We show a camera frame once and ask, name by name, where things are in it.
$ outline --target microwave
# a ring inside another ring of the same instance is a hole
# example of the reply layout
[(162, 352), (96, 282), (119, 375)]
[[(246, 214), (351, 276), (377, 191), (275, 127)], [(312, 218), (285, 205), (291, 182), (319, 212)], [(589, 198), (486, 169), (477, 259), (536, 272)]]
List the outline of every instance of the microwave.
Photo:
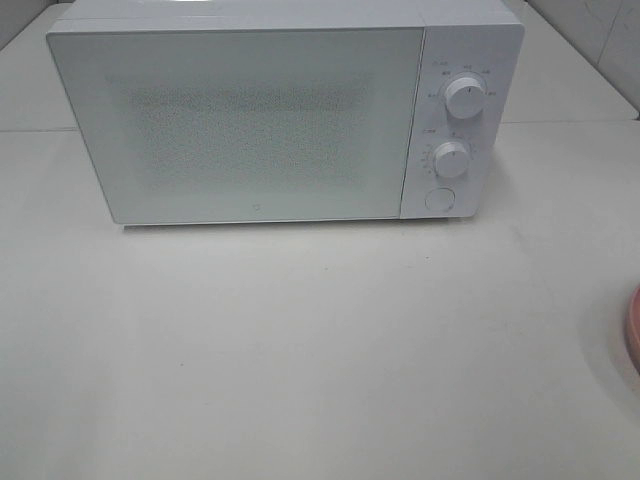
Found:
[(47, 34), (114, 222), (473, 216), (501, 0), (77, 0)]

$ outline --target white tile wall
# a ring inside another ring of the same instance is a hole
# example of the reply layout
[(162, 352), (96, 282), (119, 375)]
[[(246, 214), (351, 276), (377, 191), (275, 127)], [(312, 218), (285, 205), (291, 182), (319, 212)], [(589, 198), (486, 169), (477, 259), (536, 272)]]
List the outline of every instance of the white tile wall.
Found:
[(592, 63), (597, 63), (622, 0), (529, 0)]
[(640, 0), (624, 0), (599, 68), (636, 107), (640, 105)]
[(1, 0), (0, 48), (55, 0)]

